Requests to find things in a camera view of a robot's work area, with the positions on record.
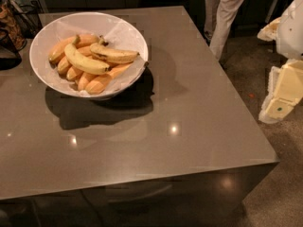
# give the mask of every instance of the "white pants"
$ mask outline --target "white pants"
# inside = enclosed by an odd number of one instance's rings
[[[218,60],[243,1],[205,0],[205,36],[211,40],[209,48]]]

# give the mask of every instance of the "table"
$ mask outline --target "table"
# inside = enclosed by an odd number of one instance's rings
[[[29,40],[23,62],[0,72],[0,200],[150,183],[187,223],[225,216],[276,166],[276,153],[183,7],[103,12],[142,32],[148,68],[111,100],[64,96],[34,75]],[[110,199],[145,196],[132,189]]]

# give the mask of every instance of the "dark floor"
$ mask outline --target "dark floor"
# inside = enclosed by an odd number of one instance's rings
[[[260,41],[254,35],[230,38],[226,45],[225,72],[272,144],[280,163],[223,226],[303,226],[303,104],[297,105],[282,122],[267,125],[258,121],[270,69],[281,67],[286,61],[275,50],[273,43]]]

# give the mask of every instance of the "bowl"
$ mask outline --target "bowl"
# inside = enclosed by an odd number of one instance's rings
[[[76,90],[75,82],[59,76],[56,66],[48,61],[48,52],[54,44],[84,33],[102,35],[109,42],[108,46],[113,48],[139,52],[131,66],[97,95]],[[123,19],[101,12],[79,12],[51,22],[35,36],[29,50],[31,67],[43,83],[65,95],[91,99],[109,99],[134,84],[143,73],[148,56],[146,41],[134,26]]]

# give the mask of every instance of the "yellow banana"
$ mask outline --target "yellow banana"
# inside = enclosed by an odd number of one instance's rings
[[[78,69],[90,74],[101,75],[107,72],[110,67],[108,63],[85,57],[79,52],[76,48],[76,44],[79,40],[80,36],[77,35],[74,42],[65,47],[64,53],[68,61]]]
[[[83,72],[83,74],[81,75],[79,82],[78,82],[78,90],[79,91],[85,90],[85,87],[87,86],[87,84],[95,77],[97,77],[97,75]]]
[[[101,43],[92,43],[90,45],[92,54],[97,58],[108,61],[112,63],[124,64],[130,63],[135,60],[139,55],[137,51],[133,50],[122,50],[122,49],[113,49],[104,46]]]
[[[81,47],[78,50],[83,56],[88,57],[92,55],[89,46]],[[66,56],[64,56],[57,65],[57,71],[59,75],[65,75],[71,66],[72,64],[68,61]]]
[[[70,81],[75,81],[76,79],[79,79],[82,74],[83,74],[82,70],[72,65],[66,73],[66,79]]]
[[[106,74],[100,75],[92,79],[87,86],[85,91],[90,95],[97,95],[104,91],[106,86],[111,82],[113,78]]]
[[[131,63],[117,65],[117,66],[113,67],[112,70],[110,70],[106,74],[110,75],[113,79],[115,79],[122,72],[124,72],[127,68],[129,68],[130,65],[131,65]]]
[[[93,34],[81,34],[80,41],[77,44],[77,48],[84,47],[90,45],[92,43],[101,42],[104,43],[105,40],[103,37],[99,37]],[[75,36],[66,38],[58,43],[56,43],[48,52],[48,60],[52,64],[57,64],[64,57],[64,49],[65,47],[72,43],[75,39]]]

